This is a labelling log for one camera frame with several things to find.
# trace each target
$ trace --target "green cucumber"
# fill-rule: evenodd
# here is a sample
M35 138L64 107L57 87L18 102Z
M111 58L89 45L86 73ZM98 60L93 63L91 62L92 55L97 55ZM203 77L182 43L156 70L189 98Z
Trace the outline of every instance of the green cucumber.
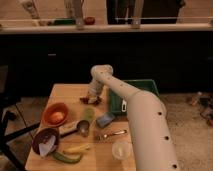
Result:
M75 163L78 163L81 160L81 158L83 157L83 154L79 154L79 156L77 158L71 159L71 158L55 151L55 152L53 152L53 157L56 160L59 160L59 161L64 162L64 163L75 164Z

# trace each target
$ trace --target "red bowl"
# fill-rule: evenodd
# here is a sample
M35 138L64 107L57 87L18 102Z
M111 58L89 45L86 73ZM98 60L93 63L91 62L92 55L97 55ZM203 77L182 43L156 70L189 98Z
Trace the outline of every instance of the red bowl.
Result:
M47 127L58 127L66 122L68 112L64 103L54 103L43 112L42 123Z

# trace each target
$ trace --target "green tray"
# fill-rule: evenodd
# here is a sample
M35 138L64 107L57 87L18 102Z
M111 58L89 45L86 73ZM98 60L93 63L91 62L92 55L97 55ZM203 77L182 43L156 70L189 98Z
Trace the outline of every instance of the green tray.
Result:
M147 90L155 95L159 96L157 86L154 80L145 79L145 80L124 80L125 82L140 88L142 90ZM122 99L115 94L111 89L109 90L109 111L115 116L126 115L126 112L121 111Z

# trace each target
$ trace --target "banana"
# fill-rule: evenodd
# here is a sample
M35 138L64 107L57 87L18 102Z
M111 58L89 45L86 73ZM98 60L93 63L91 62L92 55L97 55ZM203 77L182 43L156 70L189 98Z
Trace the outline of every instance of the banana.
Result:
M89 144L82 144L76 147L69 147L63 150L64 154L73 154L73 153L85 153L87 150L90 149Z

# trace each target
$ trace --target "bowl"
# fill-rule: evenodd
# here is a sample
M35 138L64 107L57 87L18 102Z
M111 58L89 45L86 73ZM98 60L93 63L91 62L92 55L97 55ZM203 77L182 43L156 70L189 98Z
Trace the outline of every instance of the bowl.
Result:
M56 140L54 145L57 147L59 144L59 133L54 128L45 128L38 132L33 139L32 148L36 154L40 154L39 144L47 141L51 136L55 136Z
M43 112L42 123L47 127L58 127L66 122L68 112L64 103L54 103Z

